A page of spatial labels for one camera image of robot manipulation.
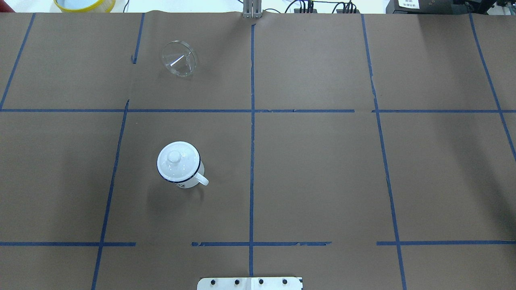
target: white label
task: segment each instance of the white label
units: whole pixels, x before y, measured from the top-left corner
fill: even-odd
[[[419,9],[419,0],[398,0],[401,7]]]

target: clear glass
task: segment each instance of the clear glass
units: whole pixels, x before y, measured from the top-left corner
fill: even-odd
[[[171,73],[177,76],[189,76],[197,65],[197,54],[191,46],[181,40],[167,43],[162,50],[162,62]]]

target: blue line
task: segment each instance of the blue line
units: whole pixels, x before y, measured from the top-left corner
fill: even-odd
[[[29,37],[30,29],[32,28],[32,24],[34,23],[34,18],[36,14],[33,13],[30,18],[29,26],[27,27],[27,32],[25,32],[25,37],[23,38],[22,45],[20,46],[20,50],[18,51],[18,56],[16,57],[16,61],[14,61],[14,65],[11,70],[11,75],[9,76],[9,80],[7,81],[7,86],[5,87],[4,95],[2,96],[2,100],[0,101],[0,110],[4,107],[5,98],[7,97],[7,92],[9,92],[9,87],[11,86],[12,78],[14,77],[14,73],[16,71],[16,67],[18,66],[18,62],[20,61],[20,57],[22,56],[23,48],[25,47],[25,43],[27,42],[27,38]]]
[[[354,110],[351,109],[342,109],[342,110],[298,110],[298,109],[281,109],[281,110],[267,110],[267,109],[259,109],[256,110],[256,113],[354,113]]]
[[[136,49],[134,51],[134,56],[131,56],[131,61],[136,63],[136,59],[138,58],[138,50],[140,49],[140,40],[141,40],[141,31],[143,30],[143,20],[145,19],[145,13],[141,14],[140,20],[140,31],[138,32],[138,40],[136,41]]]
[[[498,113],[498,110],[378,110],[379,113]]]
[[[251,25],[251,167],[249,190],[249,276],[253,276],[254,256],[254,26]]]
[[[2,109],[2,112],[123,112],[123,109]]]
[[[203,241],[192,243],[192,247],[247,247],[248,241]]]
[[[477,44],[478,54],[480,55],[480,60],[482,61],[484,71],[486,72],[487,80],[489,81],[489,86],[491,87],[491,92],[493,93],[494,101],[496,103],[496,107],[498,108],[498,113],[500,114],[500,119],[502,120],[505,134],[507,135],[507,140],[509,141],[509,145],[511,147],[512,157],[516,161],[516,150],[514,150],[514,144],[512,143],[511,135],[509,133],[509,128],[507,128],[507,124],[505,123],[505,118],[504,118],[504,113],[502,112],[502,107],[500,106],[498,96],[496,95],[496,91],[494,90],[493,81],[491,80],[491,75],[489,74],[489,70],[487,68],[486,61],[484,60],[484,57],[483,57],[482,49],[480,48],[480,43],[478,42],[477,31],[475,29],[475,23],[473,22],[473,16],[471,13],[470,13],[470,23],[471,23],[471,30],[473,31],[473,37],[475,38],[475,43]]]
[[[106,212],[104,214],[104,223],[102,224],[102,233],[100,235],[99,251],[97,252],[97,260],[95,263],[95,272],[93,273],[93,282],[91,283],[91,290],[95,290],[96,280],[99,275],[100,260],[102,258],[102,248],[104,238],[106,236],[107,219],[109,217],[109,209],[111,207],[111,198],[113,197],[113,189],[115,187],[115,176],[117,174],[118,158],[120,157],[120,145],[122,144],[122,136],[124,135],[125,120],[127,118],[127,110],[129,108],[129,100],[125,103],[124,116],[122,117],[122,125],[120,126],[120,135],[118,136],[117,153],[115,155],[115,163],[113,165],[113,174],[111,175],[111,184],[109,186],[109,194],[107,196]]]
[[[330,241],[255,241],[253,247],[323,247],[330,244]],[[192,247],[247,247],[250,243],[248,241],[203,241],[201,243],[191,243],[191,245]]]
[[[0,247],[98,247],[99,242],[0,241]],[[135,247],[136,243],[104,243],[104,247]]]
[[[178,112],[178,113],[250,113],[251,110],[245,109],[130,109],[129,112]]]
[[[380,121],[378,100],[376,98],[376,89],[375,89],[375,84],[373,83],[373,66],[371,64],[371,56],[369,53],[369,44],[367,42],[367,32],[366,32],[366,28],[365,28],[364,14],[360,14],[360,16],[362,17],[362,29],[364,30],[365,51],[366,51],[366,55],[367,55],[367,64],[369,66],[369,77],[371,80],[371,90],[373,91],[374,102],[375,102],[376,122],[378,124],[378,133],[380,135],[380,145],[382,148],[383,165],[385,168],[385,179],[387,181],[387,188],[389,190],[389,199],[391,202],[392,224],[394,226],[394,236],[396,238],[396,243],[397,243],[396,249],[398,252],[398,263],[399,263],[399,272],[401,275],[401,285],[404,290],[407,290],[407,283],[405,281],[405,268],[403,266],[403,258],[401,256],[401,245],[399,244],[398,222],[396,219],[396,210],[394,208],[394,198],[393,198],[393,194],[392,194],[391,177],[389,176],[389,166],[387,164],[387,155],[385,153],[385,143],[383,142],[383,132],[382,132],[382,125],[381,125],[381,121]]]
[[[415,240],[400,241],[402,246],[436,246],[436,245],[516,245],[516,240]],[[395,241],[378,241],[377,246],[395,246]]]

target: white lid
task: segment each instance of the white lid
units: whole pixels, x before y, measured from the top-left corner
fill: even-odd
[[[190,143],[177,141],[170,143],[158,155],[159,174],[168,181],[183,182],[199,170],[199,151]]]

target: white metal plate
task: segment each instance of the white metal plate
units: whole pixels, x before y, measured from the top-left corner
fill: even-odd
[[[199,283],[197,283],[197,290],[302,290],[302,289],[303,289],[303,278],[301,278],[301,277],[202,278],[199,281]]]

